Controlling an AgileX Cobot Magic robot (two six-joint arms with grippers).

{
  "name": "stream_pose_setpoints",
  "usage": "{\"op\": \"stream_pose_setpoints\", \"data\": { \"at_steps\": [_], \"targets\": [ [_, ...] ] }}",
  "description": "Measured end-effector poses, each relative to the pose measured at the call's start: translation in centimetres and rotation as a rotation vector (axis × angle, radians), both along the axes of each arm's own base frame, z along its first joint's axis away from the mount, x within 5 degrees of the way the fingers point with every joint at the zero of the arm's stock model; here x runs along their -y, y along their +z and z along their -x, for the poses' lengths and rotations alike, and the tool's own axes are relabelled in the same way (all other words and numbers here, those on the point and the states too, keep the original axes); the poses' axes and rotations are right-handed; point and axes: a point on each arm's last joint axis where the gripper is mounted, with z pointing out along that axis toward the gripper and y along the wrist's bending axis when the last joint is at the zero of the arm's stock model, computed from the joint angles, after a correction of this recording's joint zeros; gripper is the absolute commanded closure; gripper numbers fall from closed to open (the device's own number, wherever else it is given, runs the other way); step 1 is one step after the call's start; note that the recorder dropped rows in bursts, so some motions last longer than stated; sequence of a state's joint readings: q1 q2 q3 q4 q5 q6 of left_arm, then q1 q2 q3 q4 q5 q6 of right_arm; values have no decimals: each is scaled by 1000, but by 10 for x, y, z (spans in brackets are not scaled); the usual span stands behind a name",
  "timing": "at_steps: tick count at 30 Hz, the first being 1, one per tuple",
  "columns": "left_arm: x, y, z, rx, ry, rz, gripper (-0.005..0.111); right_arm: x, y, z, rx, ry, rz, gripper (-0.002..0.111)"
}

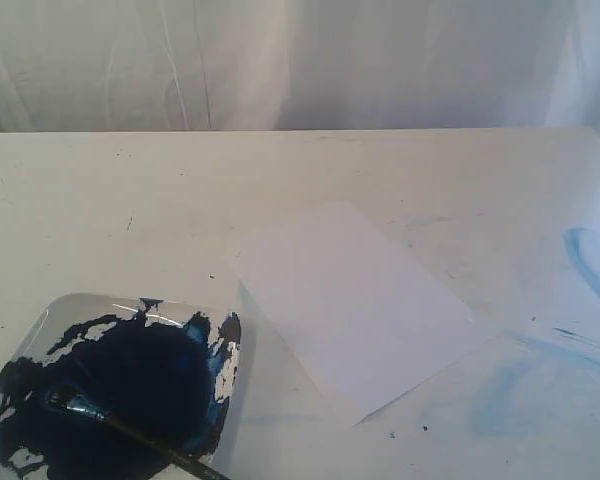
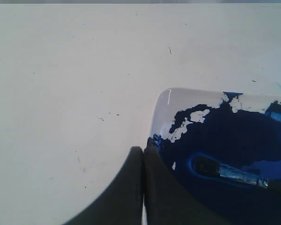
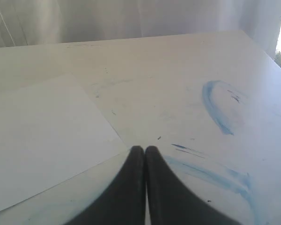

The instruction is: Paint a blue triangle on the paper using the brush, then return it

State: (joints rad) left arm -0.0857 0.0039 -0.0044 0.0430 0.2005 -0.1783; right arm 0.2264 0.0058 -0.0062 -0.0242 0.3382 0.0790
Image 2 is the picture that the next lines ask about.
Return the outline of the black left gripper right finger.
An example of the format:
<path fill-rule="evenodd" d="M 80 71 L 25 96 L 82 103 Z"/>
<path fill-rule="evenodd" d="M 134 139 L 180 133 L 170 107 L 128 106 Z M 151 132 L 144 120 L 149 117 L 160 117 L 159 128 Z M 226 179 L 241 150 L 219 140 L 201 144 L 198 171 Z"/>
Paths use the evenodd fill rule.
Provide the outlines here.
<path fill-rule="evenodd" d="M 226 225 L 196 201 L 174 178 L 156 147 L 144 150 L 145 208 L 148 225 Z"/>

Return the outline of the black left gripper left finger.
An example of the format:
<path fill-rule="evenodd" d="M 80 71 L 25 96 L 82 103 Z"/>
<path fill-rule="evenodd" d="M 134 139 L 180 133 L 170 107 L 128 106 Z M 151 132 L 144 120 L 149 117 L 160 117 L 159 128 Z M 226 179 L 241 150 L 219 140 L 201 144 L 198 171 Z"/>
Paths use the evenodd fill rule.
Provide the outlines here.
<path fill-rule="evenodd" d="M 141 225 L 143 151 L 134 146 L 109 186 L 67 225 Z"/>

